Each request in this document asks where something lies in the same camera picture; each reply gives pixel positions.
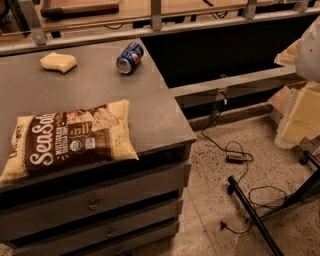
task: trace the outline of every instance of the sponge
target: sponge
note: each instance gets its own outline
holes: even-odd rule
[[[57,54],[55,52],[40,59],[43,68],[50,70],[58,70],[66,73],[77,65],[77,60],[72,55]]]

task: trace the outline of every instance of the sensible portions chip bag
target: sensible portions chip bag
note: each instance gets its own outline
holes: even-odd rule
[[[137,159],[128,128],[129,102],[89,110],[18,117],[13,150],[0,182],[105,160]]]

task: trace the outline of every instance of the aluminum can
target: aluminum can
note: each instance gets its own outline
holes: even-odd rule
[[[130,43],[128,47],[117,58],[117,67],[120,72],[129,74],[139,64],[144,51],[140,44]]]

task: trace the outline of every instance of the gray cabinet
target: gray cabinet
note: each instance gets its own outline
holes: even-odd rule
[[[195,136],[147,51],[130,76],[113,66],[128,43],[58,49],[79,60],[65,75],[41,69],[39,59],[48,52],[2,58],[7,83],[0,88],[6,95],[0,102],[5,131],[0,141],[10,137],[21,113],[90,108],[125,98],[139,156],[139,161],[75,166],[0,184],[0,242],[12,255],[118,255],[178,232]],[[1,170],[9,143],[0,151]]]

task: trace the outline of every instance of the speckled floor tile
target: speckled floor tile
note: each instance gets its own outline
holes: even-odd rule
[[[246,195],[262,186],[274,186],[289,195],[312,174],[309,166],[299,164],[300,150],[283,150],[275,146],[276,129],[268,116],[259,116],[222,125],[218,122],[218,126],[206,130],[205,134],[223,148],[230,141],[239,142],[245,152],[254,156],[254,161],[248,165],[226,163],[225,152],[196,131],[198,140],[191,151],[192,170],[183,194],[179,233],[172,239],[136,249],[133,256],[273,255],[254,225],[244,234],[234,234],[227,229],[221,230],[220,222],[236,231],[248,227],[244,207],[236,195],[227,193],[229,176],[238,180],[247,172],[239,183]],[[239,150],[235,143],[229,146]],[[259,204],[283,196],[273,188],[251,192],[251,199]],[[275,212],[263,220],[285,255],[317,256],[320,255],[319,215],[320,200],[313,200]]]

